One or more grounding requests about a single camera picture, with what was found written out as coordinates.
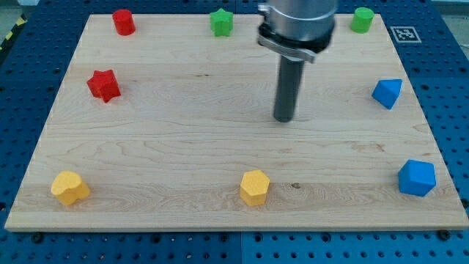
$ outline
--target wood grain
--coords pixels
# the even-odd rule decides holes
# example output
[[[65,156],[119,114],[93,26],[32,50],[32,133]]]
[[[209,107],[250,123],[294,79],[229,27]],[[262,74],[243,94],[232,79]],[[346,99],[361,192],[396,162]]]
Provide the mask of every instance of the wood grain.
[[[337,15],[331,47],[306,65],[297,114],[272,118],[278,54],[256,44],[257,15],[231,37],[206,15],[134,15],[115,33],[91,15],[9,214],[15,232],[464,229],[468,218],[379,15],[368,34]],[[113,69],[122,96],[104,104],[86,80]],[[392,111],[371,98],[402,78]],[[432,162],[437,187],[400,194],[409,158]],[[89,184],[64,207],[62,170]],[[243,173],[270,177],[265,205],[239,197]],[[300,188],[293,188],[299,183]]]

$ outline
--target plastic block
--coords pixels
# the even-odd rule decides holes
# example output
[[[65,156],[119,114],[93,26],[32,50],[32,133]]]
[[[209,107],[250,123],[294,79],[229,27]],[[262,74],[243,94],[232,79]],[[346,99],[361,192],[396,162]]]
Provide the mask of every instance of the plastic block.
[[[374,88],[372,97],[391,110],[401,93],[402,80],[381,80]]]
[[[399,171],[399,190],[424,197],[437,185],[435,167],[423,161],[408,160]]]
[[[374,17],[373,10],[366,7],[359,7],[355,10],[350,28],[357,33],[367,33],[372,25]]]
[[[133,23],[132,12],[130,10],[117,10],[112,14],[112,20],[118,34],[128,36],[135,32],[135,24]]]
[[[263,205],[270,179],[261,170],[246,172],[241,180],[241,199],[249,206]]]
[[[216,37],[229,36],[233,29],[233,13],[220,8],[217,12],[210,13],[210,29]]]
[[[77,199],[87,198],[91,191],[80,175],[63,171],[53,181],[51,192],[63,205],[71,205]]]
[[[104,103],[110,99],[120,96],[119,85],[116,76],[112,70],[99,71],[95,70],[93,77],[87,81],[89,90],[96,98],[102,98]]]

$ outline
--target green block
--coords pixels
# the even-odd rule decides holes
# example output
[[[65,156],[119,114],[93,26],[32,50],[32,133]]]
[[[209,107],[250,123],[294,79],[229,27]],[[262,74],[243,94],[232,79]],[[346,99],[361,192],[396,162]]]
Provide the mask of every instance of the green block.
[[[220,8],[217,12],[211,12],[210,29],[216,37],[228,37],[233,29],[233,13],[223,10],[223,8]]]
[[[350,28],[357,33],[367,33],[372,25],[374,17],[373,10],[366,7],[359,7],[355,10]]]

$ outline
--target blue block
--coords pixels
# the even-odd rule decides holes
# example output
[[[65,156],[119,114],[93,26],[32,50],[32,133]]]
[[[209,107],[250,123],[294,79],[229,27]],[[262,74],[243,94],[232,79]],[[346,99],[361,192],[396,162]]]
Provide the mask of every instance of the blue block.
[[[399,190],[424,197],[437,185],[435,167],[423,161],[408,160],[399,171]]]
[[[392,109],[401,93],[402,80],[380,80],[374,88],[372,97],[387,109]]]

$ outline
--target blue perforated table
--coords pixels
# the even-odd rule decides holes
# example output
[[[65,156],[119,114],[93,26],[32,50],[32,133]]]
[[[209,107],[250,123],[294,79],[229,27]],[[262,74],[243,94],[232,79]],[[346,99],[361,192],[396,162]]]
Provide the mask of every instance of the blue perforated table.
[[[5,222],[90,13],[255,13],[258,1],[41,1],[0,68]],[[459,195],[469,199],[469,62],[428,0],[342,1],[381,13]],[[469,232],[12,234],[0,263],[467,263]]]

